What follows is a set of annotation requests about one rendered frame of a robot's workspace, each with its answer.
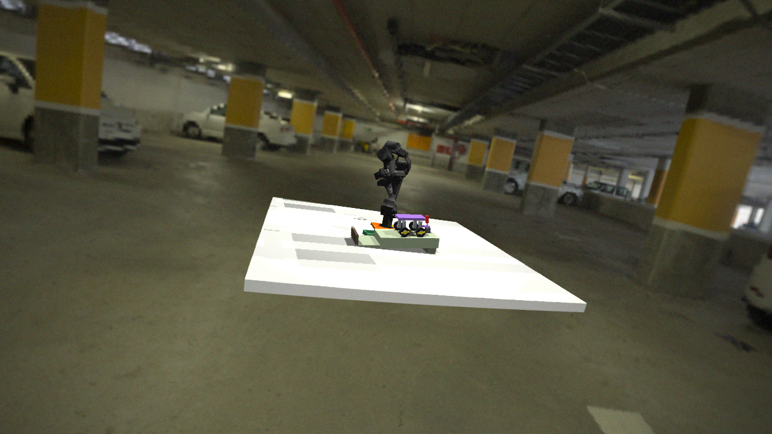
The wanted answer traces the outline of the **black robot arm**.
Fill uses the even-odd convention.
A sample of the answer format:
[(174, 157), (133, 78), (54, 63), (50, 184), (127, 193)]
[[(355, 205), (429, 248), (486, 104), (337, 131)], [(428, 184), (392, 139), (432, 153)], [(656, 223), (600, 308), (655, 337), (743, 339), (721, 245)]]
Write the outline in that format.
[[(397, 154), (397, 159), (395, 161), (394, 161), (394, 155), (392, 153)], [(384, 162), (384, 165), (395, 164), (395, 166), (397, 166), (396, 170), (405, 171), (405, 175), (408, 175), (411, 169), (411, 159), (409, 159), (408, 151), (403, 150), (401, 148), (400, 143), (398, 142), (395, 142), (395, 141), (386, 142), (382, 147), (382, 149), (377, 152), (377, 157), (378, 159), (382, 160), (382, 162)], [(407, 162), (405, 160), (398, 160), (398, 157), (403, 157), (405, 160), (407, 160)], [(385, 176), (389, 177), (390, 171), (388, 170), (388, 167), (386, 167), (386, 169), (381, 168), (374, 175), (375, 175), (375, 179), (378, 180), (379, 178), (382, 178)], [(400, 177), (400, 179), (402, 179), (403, 181), (402, 177)], [(392, 192), (392, 196), (388, 196), (388, 198), (383, 201), (383, 204), (381, 206), (381, 215), (383, 215), (383, 220), (382, 220), (382, 224), (379, 224), (379, 225), (381, 225), (384, 228), (394, 228), (392, 226), (392, 222), (393, 222), (393, 219), (396, 219), (395, 217), (395, 214), (397, 214), (396, 200), (397, 200), (400, 187), (402, 186), (402, 181), (400, 181), (400, 184), (398, 185), (396, 195), (394, 195)]]

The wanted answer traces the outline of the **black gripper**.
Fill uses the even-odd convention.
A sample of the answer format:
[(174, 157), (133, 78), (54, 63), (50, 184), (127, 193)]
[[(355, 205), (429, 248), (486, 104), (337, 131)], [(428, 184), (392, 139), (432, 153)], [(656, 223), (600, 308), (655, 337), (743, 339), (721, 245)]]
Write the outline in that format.
[(377, 184), (384, 186), (388, 191), (389, 196), (392, 196), (392, 192), (394, 195), (396, 195), (398, 185), (400, 184), (400, 181), (402, 181), (400, 177), (406, 177), (405, 171), (397, 171), (397, 166), (395, 166), (395, 164), (386, 164), (384, 165), (383, 169), (386, 169), (386, 167), (388, 167), (388, 170), (390, 171), (390, 176), (385, 176), (383, 178), (386, 179), (378, 180)]

